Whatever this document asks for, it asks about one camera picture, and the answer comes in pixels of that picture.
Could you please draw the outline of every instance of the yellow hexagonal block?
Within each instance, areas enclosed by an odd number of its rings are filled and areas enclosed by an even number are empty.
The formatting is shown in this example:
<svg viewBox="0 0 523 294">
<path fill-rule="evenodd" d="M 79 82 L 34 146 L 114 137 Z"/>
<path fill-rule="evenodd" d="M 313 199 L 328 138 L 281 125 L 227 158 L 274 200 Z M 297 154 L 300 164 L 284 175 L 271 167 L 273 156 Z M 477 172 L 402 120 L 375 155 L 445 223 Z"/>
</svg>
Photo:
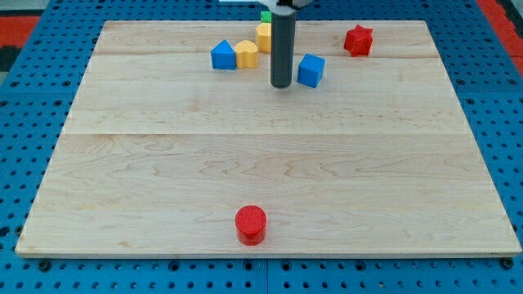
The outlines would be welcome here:
<svg viewBox="0 0 523 294">
<path fill-rule="evenodd" d="M 254 69 L 258 66 L 258 46 L 255 43 L 244 40 L 235 46 L 236 67 L 239 69 Z"/>
<path fill-rule="evenodd" d="M 261 23 L 256 27 L 256 44 L 260 51 L 270 52 L 270 24 Z"/>
</svg>

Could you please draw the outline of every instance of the green block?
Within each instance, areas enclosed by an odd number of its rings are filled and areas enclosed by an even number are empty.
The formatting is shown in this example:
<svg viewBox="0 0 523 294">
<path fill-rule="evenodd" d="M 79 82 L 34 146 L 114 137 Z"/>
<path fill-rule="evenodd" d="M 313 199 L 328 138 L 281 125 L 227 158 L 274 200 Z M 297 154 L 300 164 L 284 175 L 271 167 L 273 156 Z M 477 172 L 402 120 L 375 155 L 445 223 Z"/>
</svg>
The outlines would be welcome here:
<svg viewBox="0 0 523 294">
<path fill-rule="evenodd" d="M 270 13 L 270 11 L 262 11 L 261 22 L 266 22 L 270 24 L 272 22 L 272 13 Z"/>
</svg>

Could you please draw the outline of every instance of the blue pentagon block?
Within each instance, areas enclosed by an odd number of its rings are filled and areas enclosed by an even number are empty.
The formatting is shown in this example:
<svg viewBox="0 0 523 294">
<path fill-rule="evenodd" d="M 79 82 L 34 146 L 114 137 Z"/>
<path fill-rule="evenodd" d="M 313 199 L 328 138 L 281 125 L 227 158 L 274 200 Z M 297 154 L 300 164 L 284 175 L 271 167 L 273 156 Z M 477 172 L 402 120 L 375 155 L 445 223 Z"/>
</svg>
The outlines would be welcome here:
<svg viewBox="0 0 523 294">
<path fill-rule="evenodd" d="M 309 87 L 317 87 L 324 76 L 325 59 L 305 54 L 297 67 L 297 82 Z"/>
<path fill-rule="evenodd" d="M 211 60 L 213 69 L 236 69 L 235 50 L 227 40 L 221 41 L 211 50 Z"/>
</svg>

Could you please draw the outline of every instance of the red object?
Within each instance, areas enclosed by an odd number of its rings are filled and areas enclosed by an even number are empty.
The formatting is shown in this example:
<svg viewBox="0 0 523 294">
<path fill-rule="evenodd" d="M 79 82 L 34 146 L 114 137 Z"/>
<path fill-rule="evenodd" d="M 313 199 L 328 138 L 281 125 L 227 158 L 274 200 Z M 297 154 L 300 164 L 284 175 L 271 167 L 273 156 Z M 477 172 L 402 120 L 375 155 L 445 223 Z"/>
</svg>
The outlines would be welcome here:
<svg viewBox="0 0 523 294">
<path fill-rule="evenodd" d="M 255 206 L 242 207 L 235 218 L 236 236 L 244 245 L 258 245 L 266 235 L 267 217 L 265 212 Z"/>
<path fill-rule="evenodd" d="M 489 20 L 492 29 L 507 50 L 508 55 L 523 74 L 523 39 L 518 36 L 516 26 L 507 18 L 505 9 L 494 0 L 477 0 L 477 4 Z"/>
<path fill-rule="evenodd" d="M 22 48 L 40 20 L 40 16 L 0 17 L 0 47 Z"/>
<path fill-rule="evenodd" d="M 373 30 L 356 25 L 354 29 L 346 32 L 343 48 L 351 53 L 352 57 L 368 56 L 373 44 Z"/>
</svg>

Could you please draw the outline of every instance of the blue pegboard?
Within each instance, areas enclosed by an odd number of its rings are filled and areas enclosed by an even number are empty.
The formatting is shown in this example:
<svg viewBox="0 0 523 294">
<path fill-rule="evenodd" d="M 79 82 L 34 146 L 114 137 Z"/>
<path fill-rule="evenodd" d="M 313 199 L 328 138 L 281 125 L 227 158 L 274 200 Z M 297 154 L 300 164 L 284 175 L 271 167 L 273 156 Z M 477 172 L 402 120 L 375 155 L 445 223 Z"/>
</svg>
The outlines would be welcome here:
<svg viewBox="0 0 523 294">
<path fill-rule="evenodd" d="M 52 0 L 0 88 L 0 292 L 521 292 L 523 258 L 46 261 L 14 253 L 104 20 L 259 20 L 215 0 Z M 319 0 L 300 20 L 425 20 L 523 237 L 523 82 L 474 1 Z"/>
</svg>

